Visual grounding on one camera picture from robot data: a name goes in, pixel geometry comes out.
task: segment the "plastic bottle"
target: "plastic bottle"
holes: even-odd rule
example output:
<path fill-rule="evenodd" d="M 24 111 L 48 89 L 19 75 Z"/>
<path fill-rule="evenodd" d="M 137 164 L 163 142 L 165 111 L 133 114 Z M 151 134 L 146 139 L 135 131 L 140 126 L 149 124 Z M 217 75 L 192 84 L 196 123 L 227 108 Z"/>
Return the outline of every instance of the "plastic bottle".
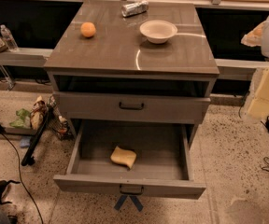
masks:
<path fill-rule="evenodd" d="M 1 25 L 1 35 L 4 38 L 10 51 L 19 50 L 19 47 L 17 46 L 11 31 L 5 25 Z"/>

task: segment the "cabinet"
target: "cabinet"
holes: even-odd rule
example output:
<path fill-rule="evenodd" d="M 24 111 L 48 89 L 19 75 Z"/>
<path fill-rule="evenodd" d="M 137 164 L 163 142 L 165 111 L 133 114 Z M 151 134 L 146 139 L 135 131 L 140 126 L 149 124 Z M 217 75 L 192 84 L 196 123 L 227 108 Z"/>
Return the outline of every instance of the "cabinet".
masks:
<path fill-rule="evenodd" d="M 45 63 L 61 114 L 76 137 L 65 191 L 198 198 L 190 146 L 210 103 L 219 70 L 193 5 L 150 3 L 124 19 L 122 2 L 85 1 Z M 139 32 L 144 21 L 178 28 L 161 45 Z M 93 38 L 80 35 L 85 21 Z M 137 154 L 134 167 L 114 164 L 115 146 Z"/>

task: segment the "yellow sponge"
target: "yellow sponge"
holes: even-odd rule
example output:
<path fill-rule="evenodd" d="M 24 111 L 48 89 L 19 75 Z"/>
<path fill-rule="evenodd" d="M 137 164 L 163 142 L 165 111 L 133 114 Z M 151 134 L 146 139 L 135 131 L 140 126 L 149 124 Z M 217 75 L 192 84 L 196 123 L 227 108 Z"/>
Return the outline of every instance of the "yellow sponge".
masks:
<path fill-rule="evenodd" d="M 131 169 L 135 163 L 136 154 L 131 150 L 125 150 L 116 146 L 110 159 L 117 164 L 126 165 Z"/>

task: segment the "white bowl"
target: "white bowl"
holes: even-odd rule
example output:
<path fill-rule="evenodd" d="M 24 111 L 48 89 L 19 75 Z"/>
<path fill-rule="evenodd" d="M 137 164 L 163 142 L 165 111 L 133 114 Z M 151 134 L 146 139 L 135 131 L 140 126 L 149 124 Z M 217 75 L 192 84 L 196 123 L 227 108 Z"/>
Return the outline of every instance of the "white bowl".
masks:
<path fill-rule="evenodd" d="M 140 32 L 147 37 L 149 42 L 162 44 L 177 33 L 177 28 L 168 21 L 153 20 L 143 23 L 140 26 Z"/>

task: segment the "drawer front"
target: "drawer front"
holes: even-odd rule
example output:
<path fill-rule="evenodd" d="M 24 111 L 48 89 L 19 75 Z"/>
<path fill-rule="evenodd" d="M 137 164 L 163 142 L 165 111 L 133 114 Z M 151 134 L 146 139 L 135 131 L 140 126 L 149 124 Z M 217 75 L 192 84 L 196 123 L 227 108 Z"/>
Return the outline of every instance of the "drawer front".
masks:
<path fill-rule="evenodd" d="M 202 123 L 209 98 L 55 92 L 60 112 L 69 119 Z"/>
<path fill-rule="evenodd" d="M 95 122 L 102 121 L 83 120 L 66 175 L 54 177 L 61 190 L 190 199 L 204 192 L 204 184 L 193 182 L 184 126 Z M 110 161 L 112 142 L 136 152 L 131 170 Z"/>

